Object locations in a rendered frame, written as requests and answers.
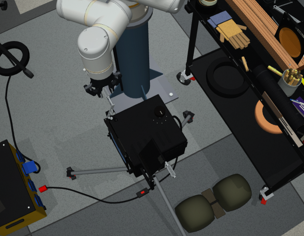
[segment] white robotic arm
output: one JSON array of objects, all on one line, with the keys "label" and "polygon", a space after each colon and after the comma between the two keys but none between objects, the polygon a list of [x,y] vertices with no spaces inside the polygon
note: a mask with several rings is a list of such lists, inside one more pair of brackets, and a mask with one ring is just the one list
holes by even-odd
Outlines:
[{"label": "white robotic arm", "polygon": [[88,26],[78,37],[84,71],[93,80],[111,76],[111,51],[129,23],[146,14],[146,6],[177,13],[185,0],[57,0],[60,17]]}]

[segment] caster wheel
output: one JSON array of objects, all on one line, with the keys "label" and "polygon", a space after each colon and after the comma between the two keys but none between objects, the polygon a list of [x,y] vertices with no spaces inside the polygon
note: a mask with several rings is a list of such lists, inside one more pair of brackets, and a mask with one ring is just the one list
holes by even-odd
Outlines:
[{"label": "caster wheel", "polygon": [[185,79],[184,78],[184,76],[181,74],[181,73],[178,73],[177,75],[176,75],[176,77],[177,77],[177,80],[181,83],[181,84],[183,84],[183,85],[185,85],[185,86],[187,86],[187,85],[189,85],[190,83],[191,83],[191,80],[189,80],[189,79]]},{"label": "caster wheel", "polygon": [[259,194],[259,200],[261,201],[262,200],[262,195],[261,194]]}]

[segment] gray metal tube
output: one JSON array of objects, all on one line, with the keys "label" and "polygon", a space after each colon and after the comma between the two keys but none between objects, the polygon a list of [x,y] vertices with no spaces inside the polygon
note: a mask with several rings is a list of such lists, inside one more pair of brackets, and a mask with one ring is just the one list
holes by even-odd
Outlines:
[{"label": "gray metal tube", "polygon": [[191,118],[191,115],[187,115],[187,117],[183,120],[183,122],[181,123],[182,127],[186,125],[186,123],[188,122],[188,120]]},{"label": "gray metal tube", "polygon": [[96,173],[118,172],[118,171],[127,171],[127,170],[128,170],[127,167],[110,168],[110,169],[91,169],[88,171],[72,171],[71,175],[96,174]]},{"label": "gray metal tube", "polygon": [[165,203],[166,203],[166,205],[167,205],[167,207],[168,207],[171,215],[173,216],[173,218],[174,218],[174,220],[175,220],[175,222],[176,222],[176,224],[177,224],[177,226],[178,226],[181,234],[183,236],[187,236],[184,228],[182,227],[182,225],[181,225],[181,223],[180,223],[180,221],[179,221],[179,219],[178,219],[178,217],[177,217],[177,215],[176,215],[173,207],[171,206],[171,204],[170,204],[170,202],[169,202],[169,200],[168,200],[168,198],[167,198],[167,196],[166,196],[166,194],[165,194],[162,186],[160,185],[157,177],[154,175],[153,178],[154,178],[154,182],[155,182],[156,186],[158,187],[158,190],[159,190],[160,194],[162,195],[162,197],[163,197],[163,199],[164,199],[164,201],[165,201]]}]

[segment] orange disc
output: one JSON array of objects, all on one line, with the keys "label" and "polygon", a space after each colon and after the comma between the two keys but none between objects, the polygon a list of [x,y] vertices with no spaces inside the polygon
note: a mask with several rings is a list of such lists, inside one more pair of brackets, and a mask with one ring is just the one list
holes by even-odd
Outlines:
[{"label": "orange disc", "polygon": [[261,101],[258,101],[255,107],[255,118],[258,125],[268,133],[275,135],[282,134],[281,129],[277,125],[273,125],[266,120],[266,118],[263,116],[262,109],[263,104],[261,103]]}]

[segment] black ring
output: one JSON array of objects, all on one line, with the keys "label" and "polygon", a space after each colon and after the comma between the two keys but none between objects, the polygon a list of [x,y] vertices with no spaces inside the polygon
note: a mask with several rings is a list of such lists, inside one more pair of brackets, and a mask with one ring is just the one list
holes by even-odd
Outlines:
[{"label": "black ring", "polygon": [[214,60],[207,69],[207,84],[209,88],[218,96],[224,97],[224,98],[237,98],[241,95],[243,95],[249,88],[249,85],[245,82],[235,89],[228,89],[220,86],[214,79],[214,72],[216,69],[222,66],[231,66],[233,67],[232,62],[227,57],[221,57],[216,60]]},{"label": "black ring", "polygon": [[[10,42],[6,42],[2,46],[6,50],[19,49],[22,52],[22,55],[23,55],[20,63],[25,67],[27,66],[28,61],[29,61],[29,50],[28,50],[26,45],[24,45],[23,43],[18,42],[18,41],[10,41]],[[2,75],[2,76],[16,75],[21,71],[22,71],[22,69],[18,65],[15,65],[14,67],[11,67],[11,68],[8,68],[8,69],[2,68],[0,66],[0,75]]]}]

